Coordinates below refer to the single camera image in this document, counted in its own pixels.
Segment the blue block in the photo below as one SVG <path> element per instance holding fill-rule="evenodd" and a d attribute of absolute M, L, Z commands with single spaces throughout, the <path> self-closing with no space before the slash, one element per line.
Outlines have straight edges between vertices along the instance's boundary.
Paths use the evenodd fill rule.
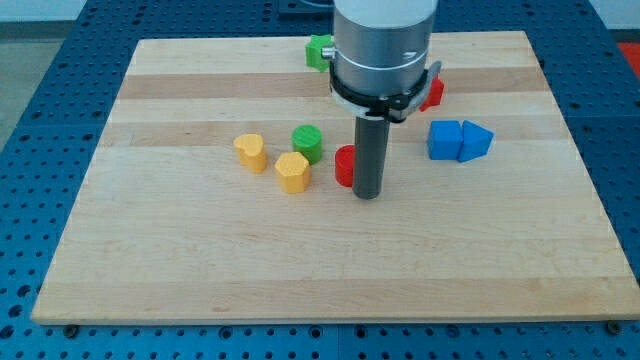
<path fill-rule="evenodd" d="M 431 160 L 455 160 L 462 146 L 462 129 L 454 120 L 434 120 L 427 137 L 429 158 Z"/>
<path fill-rule="evenodd" d="M 462 123 L 462 148 L 458 155 L 459 162 L 469 161 L 484 156 L 489 151 L 493 132 L 465 120 Z"/>

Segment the metal pegboard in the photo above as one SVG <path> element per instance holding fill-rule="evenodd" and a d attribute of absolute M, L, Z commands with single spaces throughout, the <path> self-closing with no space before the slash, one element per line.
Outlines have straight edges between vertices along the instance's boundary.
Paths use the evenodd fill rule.
<path fill-rule="evenodd" d="M 64 328 L 32 323 L 29 313 L 137 41 L 331 31 L 326 17 L 280 19 L 276 5 L 87 2 L 0 155 L 0 359 L 640 358 L 638 322 L 83 327 L 71 339 Z M 526 30 L 638 276 L 638 83 L 589 3 L 443 0 L 435 30 Z"/>

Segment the wooden board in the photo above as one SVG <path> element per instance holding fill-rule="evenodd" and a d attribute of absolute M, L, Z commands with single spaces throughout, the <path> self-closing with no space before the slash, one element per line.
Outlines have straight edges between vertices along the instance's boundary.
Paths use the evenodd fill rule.
<path fill-rule="evenodd" d="M 352 115 L 306 38 L 144 40 L 33 311 L 42 324 L 627 319 L 640 290 L 522 32 L 434 34 L 443 105 L 394 126 L 382 195 L 333 179 Z M 492 129 L 487 157 L 426 158 L 433 119 Z M 306 193 L 273 163 L 324 134 Z M 267 143 L 254 175 L 232 146 Z"/>

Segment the toy block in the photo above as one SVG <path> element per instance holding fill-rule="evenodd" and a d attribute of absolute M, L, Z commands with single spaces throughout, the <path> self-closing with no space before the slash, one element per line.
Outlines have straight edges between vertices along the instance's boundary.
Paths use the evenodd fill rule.
<path fill-rule="evenodd" d="M 309 160 L 299 152 L 284 153 L 276 161 L 278 183 L 287 194 L 304 192 L 311 181 Z"/>
<path fill-rule="evenodd" d="M 259 174 L 267 167 L 267 153 L 261 135 L 240 135 L 233 140 L 233 146 L 236 148 L 240 164 L 248 167 L 254 173 Z"/>
<path fill-rule="evenodd" d="M 293 151 L 301 153 L 313 165 L 322 159 L 322 133 L 313 125 L 298 126 L 291 134 Z"/>
<path fill-rule="evenodd" d="M 439 77 L 433 79 L 431 83 L 431 89 L 427 99 L 420 105 L 420 111 L 425 111 L 431 106 L 440 105 L 442 102 L 442 94 L 444 93 L 444 82 Z"/>
<path fill-rule="evenodd" d="M 335 177 L 338 184 L 346 187 L 353 186 L 353 163 L 355 161 L 356 147 L 345 145 L 336 151 Z"/>
<path fill-rule="evenodd" d="M 322 48 L 331 45 L 331 35 L 311 35 L 311 41 L 305 46 L 307 66 L 325 72 L 329 68 L 329 62 L 322 58 Z"/>
<path fill-rule="evenodd" d="M 465 120 L 462 123 L 462 139 L 462 148 L 458 155 L 459 162 L 486 155 L 493 140 L 493 132 Z"/>
<path fill-rule="evenodd" d="M 431 160 L 456 160 L 462 147 L 462 129 L 457 121 L 434 120 L 429 127 L 427 147 Z"/>

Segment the yellow block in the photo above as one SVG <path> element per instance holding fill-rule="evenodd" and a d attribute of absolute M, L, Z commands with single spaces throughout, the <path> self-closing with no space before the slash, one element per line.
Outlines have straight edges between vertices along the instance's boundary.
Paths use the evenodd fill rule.
<path fill-rule="evenodd" d="M 276 161 L 278 183 L 287 194 L 304 192 L 311 181 L 309 160 L 299 152 L 284 153 Z"/>
<path fill-rule="evenodd" d="M 233 140 L 240 164 L 248 167 L 256 174 L 267 167 L 267 153 L 264 150 L 264 139 L 258 134 L 244 134 Z"/>

